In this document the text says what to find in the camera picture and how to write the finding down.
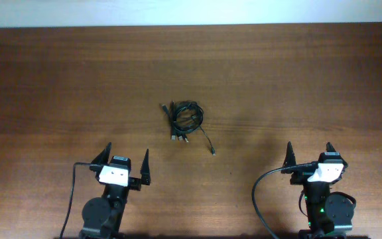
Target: bundle of cables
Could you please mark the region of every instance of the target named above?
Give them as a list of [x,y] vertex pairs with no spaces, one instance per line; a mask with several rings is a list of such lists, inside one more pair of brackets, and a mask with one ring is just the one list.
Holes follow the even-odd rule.
[[210,144],[210,151],[212,155],[215,154],[215,148],[212,145],[212,142],[209,139],[209,136],[202,128],[203,123],[203,109],[193,101],[185,101],[179,103],[170,103],[170,111],[166,105],[162,105],[162,108],[166,115],[169,118],[169,123],[171,126],[171,139],[175,140],[178,137],[178,140],[189,142],[187,133],[192,133],[197,129],[201,129],[204,135],[207,137],[207,140]]

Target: black wire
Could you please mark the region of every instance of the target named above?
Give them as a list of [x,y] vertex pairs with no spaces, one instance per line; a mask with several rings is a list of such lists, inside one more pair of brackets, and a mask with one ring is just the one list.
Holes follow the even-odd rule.
[[314,162],[312,162],[312,163],[304,163],[304,164],[300,164],[300,165],[294,165],[294,166],[290,166],[290,167],[280,167],[278,169],[273,169],[273,170],[265,173],[264,175],[260,176],[256,180],[255,184],[253,185],[253,189],[251,190],[251,200],[253,201],[253,206],[255,207],[256,214],[257,214],[257,216],[259,216],[260,221],[262,221],[262,223],[265,226],[266,230],[268,230],[268,232],[271,233],[273,238],[279,239],[279,237],[272,231],[272,229],[265,222],[265,219],[263,219],[263,216],[260,213],[259,208],[256,205],[256,198],[255,198],[256,186],[259,184],[260,180],[262,180],[264,177],[266,177],[267,175],[270,175],[272,173],[275,173],[275,172],[278,172],[278,171],[281,171],[281,170],[285,170],[285,169],[295,169],[295,168],[299,168],[299,167],[310,167],[310,166],[313,166],[313,165],[314,165]]
[[304,192],[302,191],[302,192],[300,193],[300,197],[298,198],[298,209],[300,209],[300,211],[303,213],[303,215],[308,216],[308,215],[306,215],[306,213],[304,213],[303,210],[302,210],[302,199],[303,199],[303,195],[304,195]]
[[60,232],[60,239],[63,238],[64,229],[66,229],[67,221],[69,220],[70,209],[72,208],[73,190],[74,190],[74,178],[75,178],[75,169],[76,169],[76,165],[91,166],[92,164],[91,164],[91,163],[81,163],[81,162],[77,162],[77,163],[74,163],[74,164],[73,164],[72,190],[71,190],[71,192],[70,192],[69,207],[68,207],[68,209],[67,209],[66,219],[64,220],[63,228],[61,229],[61,232]]
[[[185,112],[190,113],[190,115],[182,116]],[[171,124],[176,132],[180,134],[187,134],[201,129],[203,134],[209,141],[210,147],[212,148],[212,154],[215,152],[212,141],[210,141],[209,136],[202,128],[204,110],[197,104],[197,102],[179,102],[175,104]]]

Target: wooden table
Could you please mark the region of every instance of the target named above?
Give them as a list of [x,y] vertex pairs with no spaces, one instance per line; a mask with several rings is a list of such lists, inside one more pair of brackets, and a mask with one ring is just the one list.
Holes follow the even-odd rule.
[[[202,132],[170,140],[159,104],[196,100]],[[267,235],[251,203],[291,141],[298,163],[331,141],[349,163],[333,191],[353,195],[350,234],[382,238],[382,24],[0,29],[0,238],[55,238],[72,164],[108,142],[153,183],[131,191],[130,234]],[[272,175],[257,189],[277,232],[307,228],[302,187]],[[77,170],[66,236],[103,187]]]

